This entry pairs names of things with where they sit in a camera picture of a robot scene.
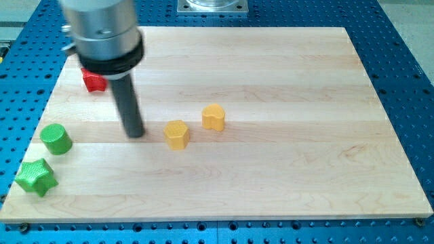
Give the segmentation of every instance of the green cylinder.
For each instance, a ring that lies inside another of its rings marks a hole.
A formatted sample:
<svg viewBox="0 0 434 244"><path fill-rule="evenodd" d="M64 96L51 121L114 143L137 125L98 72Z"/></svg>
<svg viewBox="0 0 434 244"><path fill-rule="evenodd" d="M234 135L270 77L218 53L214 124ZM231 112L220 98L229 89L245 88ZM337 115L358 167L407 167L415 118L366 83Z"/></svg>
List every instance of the green cylinder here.
<svg viewBox="0 0 434 244"><path fill-rule="evenodd" d="M73 146L73 141L61 124L47 125L42 129L39 137L53 155L62 155Z"/></svg>

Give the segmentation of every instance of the green block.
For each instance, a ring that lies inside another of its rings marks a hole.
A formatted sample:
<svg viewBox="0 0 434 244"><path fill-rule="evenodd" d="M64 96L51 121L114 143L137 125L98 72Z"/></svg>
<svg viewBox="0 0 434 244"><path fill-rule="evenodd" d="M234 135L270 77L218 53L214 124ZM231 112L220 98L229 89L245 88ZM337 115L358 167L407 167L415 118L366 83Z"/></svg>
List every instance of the green block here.
<svg viewBox="0 0 434 244"><path fill-rule="evenodd" d="M42 129L39 137L53 155L62 155L73 146L73 141L61 124L47 125Z"/></svg>
<svg viewBox="0 0 434 244"><path fill-rule="evenodd" d="M43 197L48 189L58 185L53 174L53 169L45 159L33 163L23 162L20 173L15 177L15 182L26 192L36 192Z"/></svg>

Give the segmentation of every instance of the yellow hexagonal block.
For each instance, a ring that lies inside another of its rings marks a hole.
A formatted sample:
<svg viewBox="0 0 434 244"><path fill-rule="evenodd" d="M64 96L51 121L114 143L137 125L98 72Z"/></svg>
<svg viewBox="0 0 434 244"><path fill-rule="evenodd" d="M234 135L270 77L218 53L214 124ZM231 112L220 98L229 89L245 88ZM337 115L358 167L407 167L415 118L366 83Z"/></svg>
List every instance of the yellow hexagonal block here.
<svg viewBox="0 0 434 244"><path fill-rule="evenodd" d="M224 130L224 110L218 104L211 104L202 110L202 127L205 129Z"/></svg>
<svg viewBox="0 0 434 244"><path fill-rule="evenodd" d="M169 121L164 127L164 138L170 149L184 149L190 141L190 131L182 120Z"/></svg>

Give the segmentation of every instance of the wooden table surface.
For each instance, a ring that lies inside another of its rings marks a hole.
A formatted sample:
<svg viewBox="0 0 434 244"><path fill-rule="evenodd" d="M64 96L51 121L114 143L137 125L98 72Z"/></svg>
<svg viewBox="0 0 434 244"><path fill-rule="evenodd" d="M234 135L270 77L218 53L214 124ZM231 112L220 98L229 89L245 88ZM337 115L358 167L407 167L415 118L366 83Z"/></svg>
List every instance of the wooden table surface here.
<svg viewBox="0 0 434 244"><path fill-rule="evenodd" d="M433 213L343 28L144 27L134 71L146 135L125 136L111 91L88 93L76 56L24 161L45 158L44 198L13 183L4 222L413 218ZM222 132L201 127L211 103ZM172 151L163 128L191 141ZM39 132L74 141L48 153Z"/></svg>

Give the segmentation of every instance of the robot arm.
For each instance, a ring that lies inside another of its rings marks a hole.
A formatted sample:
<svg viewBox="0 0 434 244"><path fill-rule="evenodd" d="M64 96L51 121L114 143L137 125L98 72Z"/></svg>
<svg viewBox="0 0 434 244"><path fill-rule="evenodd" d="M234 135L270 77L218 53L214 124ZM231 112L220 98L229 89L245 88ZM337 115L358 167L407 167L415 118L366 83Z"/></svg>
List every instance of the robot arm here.
<svg viewBox="0 0 434 244"><path fill-rule="evenodd" d="M143 135L144 128L130 70L143 58L142 35L132 0L59 0L70 24L75 52L87 70L111 84L126 134Z"/></svg>

